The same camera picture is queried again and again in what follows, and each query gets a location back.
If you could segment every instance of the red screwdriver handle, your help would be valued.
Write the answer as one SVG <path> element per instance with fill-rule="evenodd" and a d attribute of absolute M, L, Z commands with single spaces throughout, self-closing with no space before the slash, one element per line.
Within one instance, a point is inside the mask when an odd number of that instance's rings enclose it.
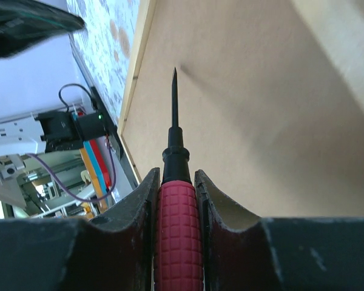
<path fill-rule="evenodd" d="M 188 182 L 163 184 L 158 198 L 156 291 L 202 291 L 203 259 L 195 189 Z"/>

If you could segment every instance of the black cable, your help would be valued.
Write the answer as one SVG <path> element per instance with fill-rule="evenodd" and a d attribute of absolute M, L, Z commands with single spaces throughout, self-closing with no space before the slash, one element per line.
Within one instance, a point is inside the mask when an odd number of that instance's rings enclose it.
<path fill-rule="evenodd" d="M 66 112 L 69 112 L 70 107 L 69 105 L 65 102 L 65 100 L 63 100 L 62 98 L 62 90 L 67 88 L 67 87 L 79 87 L 81 89 L 83 89 L 85 91 L 85 93 L 87 94 L 87 96 L 90 98 L 90 100 L 92 100 L 92 94 L 90 94 L 90 92 L 81 84 L 77 84 L 77 83 L 70 83 L 70 84 L 66 84 L 64 86 L 62 86 L 62 88 L 60 88 L 59 92 L 58 92 L 58 98 L 59 100 L 61 100 L 61 102 L 65 105 L 66 107 Z"/>

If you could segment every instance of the plywood edge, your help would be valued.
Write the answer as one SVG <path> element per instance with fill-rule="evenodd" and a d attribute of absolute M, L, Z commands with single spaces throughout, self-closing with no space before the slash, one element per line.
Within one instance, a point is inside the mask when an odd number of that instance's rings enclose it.
<path fill-rule="evenodd" d="M 135 36 L 133 37 L 123 103 L 121 105 L 120 117 L 118 120 L 117 132 L 120 136 L 123 134 L 127 122 L 133 93 L 136 88 L 144 51 L 146 50 L 147 40 L 150 34 L 156 4 L 157 0 L 141 0 L 139 4 L 138 20 L 136 22 Z"/>
<path fill-rule="evenodd" d="M 142 179 L 140 177 L 138 168 L 136 167 L 136 164 L 133 161 L 132 155 L 129 152 L 129 149 L 128 149 L 128 146 L 126 144 L 126 141 L 124 140 L 124 137 L 123 136 L 119 135 L 119 137 L 120 137 L 121 144 L 123 145 L 124 152 L 127 155 L 127 159 L 128 159 L 129 165 L 130 165 L 130 167 L 131 167 L 131 169 L 133 171 L 133 175 L 135 176 L 135 179 L 136 179 L 137 183 L 140 184 L 141 181 L 142 181 Z"/>

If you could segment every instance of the white device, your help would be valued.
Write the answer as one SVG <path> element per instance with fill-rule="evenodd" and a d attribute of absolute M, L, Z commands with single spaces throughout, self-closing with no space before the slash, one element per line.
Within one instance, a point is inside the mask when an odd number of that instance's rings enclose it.
<path fill-rule="evenodd" d="M 0 123 L 0 156 L 44 153 L 42 125 L 34 117 Z"/>

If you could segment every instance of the black bag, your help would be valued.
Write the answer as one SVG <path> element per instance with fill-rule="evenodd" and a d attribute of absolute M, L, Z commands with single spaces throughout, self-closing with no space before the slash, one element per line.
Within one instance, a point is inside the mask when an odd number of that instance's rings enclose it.
<path fill-rule="evenodd" d="M 0 58 L 85 27 L 79 16 L 34 0 L 0 0 Z"/>

